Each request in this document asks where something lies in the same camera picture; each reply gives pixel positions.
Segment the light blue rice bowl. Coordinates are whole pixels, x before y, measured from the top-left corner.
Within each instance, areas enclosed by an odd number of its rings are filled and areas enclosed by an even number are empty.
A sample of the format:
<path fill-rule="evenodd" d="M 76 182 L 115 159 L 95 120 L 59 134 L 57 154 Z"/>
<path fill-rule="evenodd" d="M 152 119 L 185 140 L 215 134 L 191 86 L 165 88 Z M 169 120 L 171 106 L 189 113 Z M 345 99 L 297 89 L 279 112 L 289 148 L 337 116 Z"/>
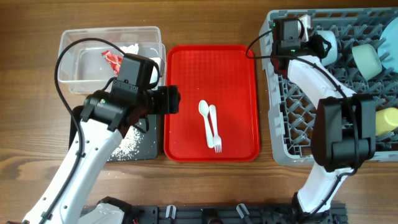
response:
<path fill-rule="evenodd" d="M 325 58 L 321 59 L 322 65 L 325 67 L 332 63 L 335 63 L 338 56 L 338 49 L 336 43 L 336 37 L 332 31 L 329 30 L 318 30 L 317 34 L 322 36 L 330 44 L 323 44 L 324 49 L 327 51 Z"/>

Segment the mint green bowl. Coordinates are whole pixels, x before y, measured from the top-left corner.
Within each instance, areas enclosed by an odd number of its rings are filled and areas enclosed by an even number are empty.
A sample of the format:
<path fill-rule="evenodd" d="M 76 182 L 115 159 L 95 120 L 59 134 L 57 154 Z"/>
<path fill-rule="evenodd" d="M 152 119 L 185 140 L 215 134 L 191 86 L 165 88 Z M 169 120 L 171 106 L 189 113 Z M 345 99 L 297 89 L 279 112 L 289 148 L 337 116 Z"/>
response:
<path fill-rule="evenodd" d="M 381 73 L 382 65 L 374 47 L 370 44 L 352 48 L 354 62 L 365 80 L 370 80 Z"/>

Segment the white napkin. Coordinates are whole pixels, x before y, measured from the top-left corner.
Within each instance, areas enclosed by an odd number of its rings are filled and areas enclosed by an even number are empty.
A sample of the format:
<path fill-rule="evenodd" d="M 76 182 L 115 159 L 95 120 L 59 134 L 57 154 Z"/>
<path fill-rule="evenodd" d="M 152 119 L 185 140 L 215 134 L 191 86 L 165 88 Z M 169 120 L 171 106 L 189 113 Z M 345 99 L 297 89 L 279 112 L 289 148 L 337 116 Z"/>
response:
<path fill-rule="evenodd" d="M 129 46 L 122 46 L 120 49 L 123 52 L 123 55 L 126 54 L 134 54 L 137 55 L 139 53 L 139 44 L 132 44 Z"/>

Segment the white rice leftovers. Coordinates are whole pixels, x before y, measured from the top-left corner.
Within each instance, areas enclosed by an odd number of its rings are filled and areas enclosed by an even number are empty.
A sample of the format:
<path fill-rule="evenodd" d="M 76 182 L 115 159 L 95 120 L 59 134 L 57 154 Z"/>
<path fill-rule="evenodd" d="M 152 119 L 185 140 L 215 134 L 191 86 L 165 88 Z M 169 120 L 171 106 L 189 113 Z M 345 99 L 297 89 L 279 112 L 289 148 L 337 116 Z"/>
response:
<path fill-rule="evenodd" d="M 119 147 L 117 147 L 111 154 L 109 161 L 134 160 L 134 157 L 139 153 L 140 144 L 143 138 L 144 134 L 131 126 Z"/>

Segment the red snack wrapper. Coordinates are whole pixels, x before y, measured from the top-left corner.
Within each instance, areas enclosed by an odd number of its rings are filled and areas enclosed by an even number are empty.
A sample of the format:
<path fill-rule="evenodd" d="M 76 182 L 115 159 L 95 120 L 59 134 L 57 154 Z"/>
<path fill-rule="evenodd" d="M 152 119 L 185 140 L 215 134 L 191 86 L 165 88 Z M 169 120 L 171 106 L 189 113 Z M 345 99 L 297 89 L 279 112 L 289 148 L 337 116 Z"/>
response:
<path fill-rule="evenodd" d="M 109 63 L 116 75 L 119 75 L 123 58 L 119 55 L 112 54 L 109 50 L 101 53 L 103 58 Z"/>

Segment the yellow plastic cup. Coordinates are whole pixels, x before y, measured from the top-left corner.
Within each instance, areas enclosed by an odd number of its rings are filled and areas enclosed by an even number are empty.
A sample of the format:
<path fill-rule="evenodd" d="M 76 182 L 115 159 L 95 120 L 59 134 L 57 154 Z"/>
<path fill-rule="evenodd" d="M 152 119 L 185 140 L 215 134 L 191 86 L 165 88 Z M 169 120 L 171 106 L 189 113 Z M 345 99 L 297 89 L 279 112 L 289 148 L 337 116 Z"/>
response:
<path fill-rule="evenodd" d="M 398 126 L 397 108 L 386 108 L 376 112 L 376 135 L 381 136 Z"/>

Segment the light blue plate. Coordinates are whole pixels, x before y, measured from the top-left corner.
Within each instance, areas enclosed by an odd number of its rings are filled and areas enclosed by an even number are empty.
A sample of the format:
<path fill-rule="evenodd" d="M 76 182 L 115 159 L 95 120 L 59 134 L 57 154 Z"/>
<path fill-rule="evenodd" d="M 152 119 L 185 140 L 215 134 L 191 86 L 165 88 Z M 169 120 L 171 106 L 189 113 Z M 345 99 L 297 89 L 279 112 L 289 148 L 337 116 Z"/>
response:
<path fill-rule="evenodd" d="M 383 43 L 377 48 L 381 64 L 385 69 L 392 68 L 397 73 L 397 20 L 391 21 L 381 34 L 380 40 Z"/>

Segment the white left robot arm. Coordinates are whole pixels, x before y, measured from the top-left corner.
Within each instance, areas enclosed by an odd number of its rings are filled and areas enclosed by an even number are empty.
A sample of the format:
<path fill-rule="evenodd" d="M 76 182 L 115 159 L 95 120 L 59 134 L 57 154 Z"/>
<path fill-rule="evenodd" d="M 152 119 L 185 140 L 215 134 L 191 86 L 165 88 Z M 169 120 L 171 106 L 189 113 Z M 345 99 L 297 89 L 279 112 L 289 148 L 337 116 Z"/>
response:
<path fill-rule="evenodd" d="M 176 86 L 158 86 L 151 76 L 158 64 L 124 54 L 110 92 L 89 95 L 79 117 L 72 117 L 76 136 L 41 199 L 23 223 L 134 223 L 129 203 L 106 197 L 96 208 L 81 211 L 105 163 L 128 129 L 148 114 L 175 114 L 180 94 Z"/>

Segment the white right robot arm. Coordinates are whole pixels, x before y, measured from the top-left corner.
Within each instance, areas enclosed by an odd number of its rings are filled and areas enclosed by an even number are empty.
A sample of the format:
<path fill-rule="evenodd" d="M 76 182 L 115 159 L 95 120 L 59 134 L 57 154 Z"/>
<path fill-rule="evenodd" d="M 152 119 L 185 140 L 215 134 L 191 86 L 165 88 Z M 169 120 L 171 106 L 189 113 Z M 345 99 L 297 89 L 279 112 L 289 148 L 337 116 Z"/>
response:
<path fill-rule="evenodd" d="M 322 65 L 331 43 L 318 34 L 302 42 L 302 21 L 277 19 L 272 31 L 274 71 L 296 84 L 317 110 L 310 140 L 315 163 L 294 197 L 299 221 L 315 222 L 326 217 L 345 178 L 374 156 L 375 102 L 341 84 Z"/>

